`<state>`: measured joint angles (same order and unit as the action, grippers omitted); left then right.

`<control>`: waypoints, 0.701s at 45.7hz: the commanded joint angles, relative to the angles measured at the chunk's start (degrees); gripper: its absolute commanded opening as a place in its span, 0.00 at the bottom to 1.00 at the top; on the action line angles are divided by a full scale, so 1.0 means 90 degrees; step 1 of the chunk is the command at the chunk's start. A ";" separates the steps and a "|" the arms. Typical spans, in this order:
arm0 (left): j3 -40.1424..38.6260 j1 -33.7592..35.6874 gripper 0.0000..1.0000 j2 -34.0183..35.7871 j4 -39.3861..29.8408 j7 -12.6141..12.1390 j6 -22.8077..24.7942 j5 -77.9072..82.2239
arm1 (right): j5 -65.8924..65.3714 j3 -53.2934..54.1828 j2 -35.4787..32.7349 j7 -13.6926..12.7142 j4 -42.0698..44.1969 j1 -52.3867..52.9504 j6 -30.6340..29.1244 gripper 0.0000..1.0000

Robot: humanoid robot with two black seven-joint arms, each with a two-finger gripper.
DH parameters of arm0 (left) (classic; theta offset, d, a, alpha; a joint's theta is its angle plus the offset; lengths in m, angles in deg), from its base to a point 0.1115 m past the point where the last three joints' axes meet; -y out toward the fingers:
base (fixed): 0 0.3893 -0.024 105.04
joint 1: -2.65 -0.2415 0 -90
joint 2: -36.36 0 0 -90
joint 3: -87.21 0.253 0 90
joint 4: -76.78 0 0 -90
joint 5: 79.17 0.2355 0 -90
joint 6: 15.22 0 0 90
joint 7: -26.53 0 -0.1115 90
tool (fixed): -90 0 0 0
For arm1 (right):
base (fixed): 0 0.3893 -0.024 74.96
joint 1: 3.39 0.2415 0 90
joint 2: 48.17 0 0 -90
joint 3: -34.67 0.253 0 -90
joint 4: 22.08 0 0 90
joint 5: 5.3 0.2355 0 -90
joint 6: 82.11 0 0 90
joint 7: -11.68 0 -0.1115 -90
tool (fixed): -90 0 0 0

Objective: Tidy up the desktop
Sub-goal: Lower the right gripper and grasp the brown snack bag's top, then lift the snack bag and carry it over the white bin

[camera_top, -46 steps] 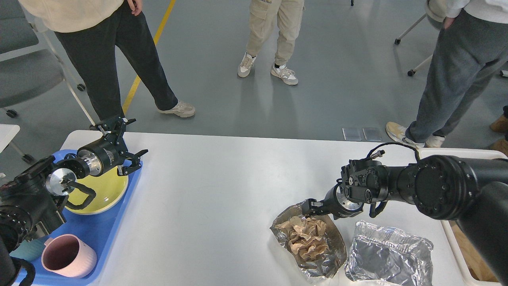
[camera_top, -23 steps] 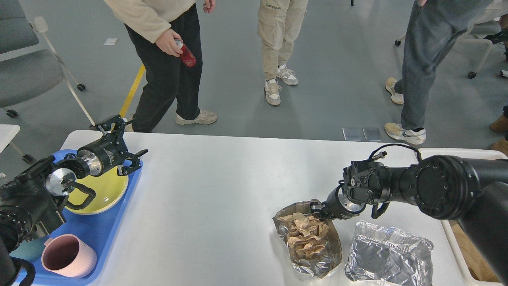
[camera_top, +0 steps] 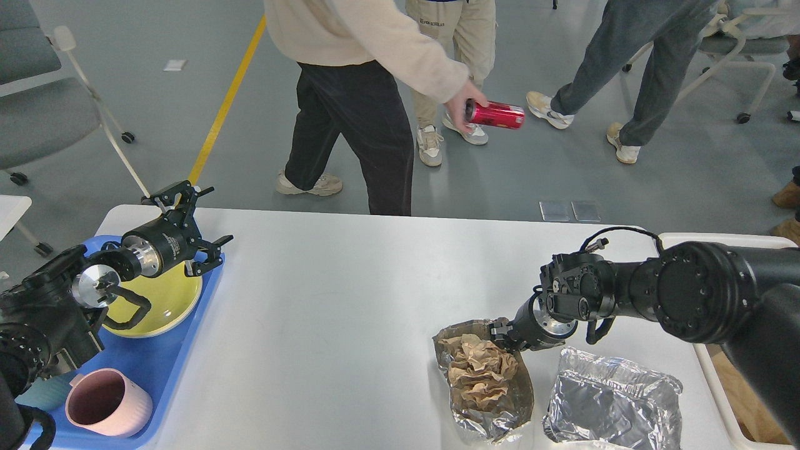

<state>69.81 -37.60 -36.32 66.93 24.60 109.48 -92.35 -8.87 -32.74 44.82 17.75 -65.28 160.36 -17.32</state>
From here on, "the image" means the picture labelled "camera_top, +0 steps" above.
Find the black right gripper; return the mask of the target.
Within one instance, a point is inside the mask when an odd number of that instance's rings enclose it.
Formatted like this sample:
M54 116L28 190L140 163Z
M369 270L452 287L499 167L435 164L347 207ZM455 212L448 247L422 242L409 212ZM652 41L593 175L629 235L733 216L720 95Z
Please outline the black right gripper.
M532 294L517 310L514 319L497 318L489 325L489 337L508 351L539 351L562 346L574 335L578 320L561 322L552 317L540 298Z

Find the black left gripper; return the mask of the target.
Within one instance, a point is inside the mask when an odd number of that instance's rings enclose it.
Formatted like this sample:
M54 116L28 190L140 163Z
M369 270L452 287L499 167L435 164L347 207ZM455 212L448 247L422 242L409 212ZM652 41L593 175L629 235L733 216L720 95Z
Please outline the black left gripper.
M142 205L158 207L162 217L122 236L123 248L135 257L137 276L160 276L183 264L186 277L200 277L223 264L222 246L234 236L226 234L214 242L203 240L194 219L198 199L213 191L214 187L201 190L189 181L180 181L142 197ZM197 253L206 258L197 262Z

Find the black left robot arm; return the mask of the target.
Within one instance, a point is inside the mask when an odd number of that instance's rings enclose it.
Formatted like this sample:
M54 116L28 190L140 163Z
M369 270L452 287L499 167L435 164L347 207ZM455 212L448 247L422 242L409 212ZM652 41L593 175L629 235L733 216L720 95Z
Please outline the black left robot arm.
M184 263L188 277L222 265L230 234L206 241L194 218L200 197L211 193L188 180L174 183L142 203L159 207L156 219L106 243L92 254L82 244L66 249L20 284L2 293L2 448L18 449L35 423L42 433L34 449L48 449L56 422L40 408L18 404L36 381L81 368L104 350L102 326L129 329L151 311L142 294L123 287L138 277L158 278Z

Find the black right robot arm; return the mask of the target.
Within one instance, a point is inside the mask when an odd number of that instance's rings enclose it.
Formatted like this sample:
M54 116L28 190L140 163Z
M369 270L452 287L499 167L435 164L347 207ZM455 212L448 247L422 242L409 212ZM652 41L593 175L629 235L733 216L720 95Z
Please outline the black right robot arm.
M588 344L618 316L657 322L680 340L720 345L798 446L798 248L655 243L657 256L643 262L603 259L601 232L576 252L555 254L514 319L489 326L492 341L538 351L564 344L579 321L589 324Z

